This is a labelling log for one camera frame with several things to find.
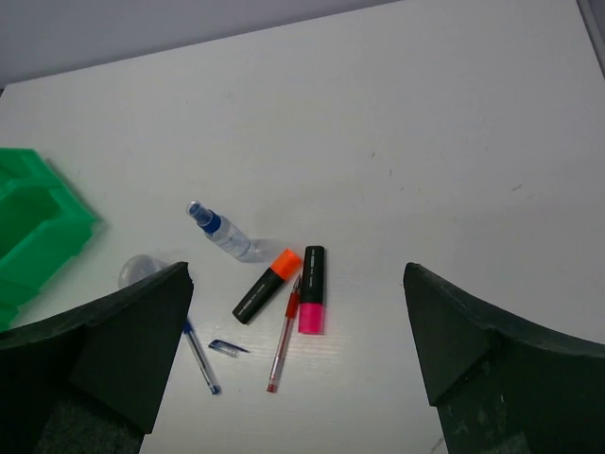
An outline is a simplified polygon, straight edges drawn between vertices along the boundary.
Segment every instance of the green plastic bin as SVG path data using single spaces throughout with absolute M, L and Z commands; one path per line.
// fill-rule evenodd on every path
M 0 148 L 0 331 L 93 235 L 96 217 L 33 149 Z

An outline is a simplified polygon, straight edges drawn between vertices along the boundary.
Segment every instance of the pen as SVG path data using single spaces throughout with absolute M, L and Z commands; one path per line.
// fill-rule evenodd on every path
M 201 370 L 201 374 L 204 376 L 204 380 L 206 380 L 206 384 L 208 388 L 210 388 L 210 392 L 212 394 L 220 394 L 220 388 L 216 384 L 215 376 L 213 375 L 210 367 L 208 366 L 208 361 L 204 357 L 203 352 L 201 351 L 201 344 L 199 343 L 198 336 L 196 336 L 196 332 L 193 330 L 193 326 L 189 321 L 189 317 L 185 321 L 185 326 L 182 329 L 182 333 L 187 338 L 189 342 L 189 346 L 193 351 L 194 357 L 198 361 L 199 369 Z
M 287 351 L 287 345 L 290 340 L 290 333 L 292 332 L 292 325 L 296 318 L 296 311 L 299 307 L 299 301 L 301 299 L 300 292 L 301 277 L 296 278 L 294 288 L 290 293 L 290 298 L 287 301 L 287 309 L 285 310 L 284 325 L 282 326 L 282 334 L 277 344 L 277 351 L 275 352 L 275 359 L 273 360 L 273 366 L 271 367 L 271 375 L 268 378 L 267 391 L 270 393 L 277 393 L 277 387 L 280 384 L 280 377 L 282 375 L 282 369 L 284 368 L 285 352 Z

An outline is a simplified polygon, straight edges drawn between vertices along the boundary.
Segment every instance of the blue pen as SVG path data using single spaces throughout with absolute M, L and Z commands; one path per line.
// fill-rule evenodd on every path
M 189 321 L 189 317 L 185 321 L 185 326 L 182 329 L 182 333 L 187 338 L 189 342 L 189 346 L 193 351 L 194 357 L 198 360 L 198 366 L 201 370 L 201 374 L 204 375 L 204 380 L 208 384 L 208 388 L 210 388 L 210 392 L 214 395 L 220 394 L 220 388 L 216 384 L 215 376 L 213 375 L 210 367 L 208 366 L 208 361 L 204 357 L 203 352 L 201 351 L 201 344 L 199 343 L 198 336 L 196 336 L 196 332 L 193 330 L 193 326 Z

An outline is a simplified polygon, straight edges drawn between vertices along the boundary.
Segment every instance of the highlighter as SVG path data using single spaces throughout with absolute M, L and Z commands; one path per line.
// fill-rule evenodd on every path
M 292 251 L 283 251 L 235 307 L 233 315 L 236 319 L 243 324 L 252 320 L 284 282 L 294 275 L 301 263 L 301 258 Z
M 302 265 L 299 333 L 323 334 L 325 249 L 308 246 Z

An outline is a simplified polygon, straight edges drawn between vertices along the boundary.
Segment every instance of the red pen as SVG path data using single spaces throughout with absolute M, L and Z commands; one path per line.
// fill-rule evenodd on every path
M 271 375 L 268 378 L 267 391 L 270 393 L 277 393 L 277 387 L 280 384 L 280 377 L 282 376 L 282 369 L 284 368 L 285 352 L 287 351 L 292 325 L 294 324 L 296 311 L 299 308 L 299 301 L 301 300 L 300 286 L 301 277 L 299 275 L 299 277 L 296 278 L 296 282 L 290 293 L 290 298 L 287 301 L 284 326 L 282 326 L 282 334 L 280 335 L 280 341 L 277 344 L 277 352 L 275 352 L 275 359 L 273 360 L 273 366 L 271 367 Z

